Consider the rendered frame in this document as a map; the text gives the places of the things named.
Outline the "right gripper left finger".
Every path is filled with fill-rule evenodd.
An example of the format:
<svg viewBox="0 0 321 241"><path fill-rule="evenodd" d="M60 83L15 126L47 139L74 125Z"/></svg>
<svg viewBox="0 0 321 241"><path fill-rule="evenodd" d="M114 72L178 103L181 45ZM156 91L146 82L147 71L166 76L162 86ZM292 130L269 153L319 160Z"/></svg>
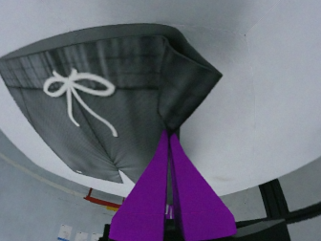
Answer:
<svg viewBox="0 0 321 241"><path fill-rule="evenodd" d="M167 202L168 134L111 221L109 238L117 241L163 241Z"/></svg>

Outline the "grey shorts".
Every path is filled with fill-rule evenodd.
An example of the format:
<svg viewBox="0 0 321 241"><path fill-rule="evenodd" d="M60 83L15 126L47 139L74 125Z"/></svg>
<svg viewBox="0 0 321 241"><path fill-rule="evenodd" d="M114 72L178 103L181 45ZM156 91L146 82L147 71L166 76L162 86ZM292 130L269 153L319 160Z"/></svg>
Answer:
<svg viewBox="0 0 321 241"><path fill-rule="evenodd" d="M0 57L0 77L40 139L72 172L134 184L222 75L176 29L119 24L52 36Z"/></svg>

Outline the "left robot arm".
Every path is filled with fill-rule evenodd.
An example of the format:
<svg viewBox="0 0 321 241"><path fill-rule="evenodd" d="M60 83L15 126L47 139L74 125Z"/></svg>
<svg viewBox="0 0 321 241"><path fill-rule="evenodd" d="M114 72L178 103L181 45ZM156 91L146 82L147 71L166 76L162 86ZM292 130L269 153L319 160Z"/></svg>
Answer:
<svg viewBox="0 0 321 241"><path fill-rule="evenodd" d="M175 228L174 219L166 219L165 228L174 229Z"/></svg>

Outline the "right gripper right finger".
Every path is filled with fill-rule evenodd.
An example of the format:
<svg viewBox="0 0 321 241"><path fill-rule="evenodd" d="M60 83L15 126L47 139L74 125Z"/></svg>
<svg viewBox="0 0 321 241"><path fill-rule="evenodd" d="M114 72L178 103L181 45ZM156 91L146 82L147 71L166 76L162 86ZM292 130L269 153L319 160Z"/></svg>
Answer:
<svg viewBox="0 0 321 241"><path fill-rule="evenodd" d="M176 133L169 138L174 225L178 234L184 241L203 241L237 233L234 215L185 155Z"/></svg>

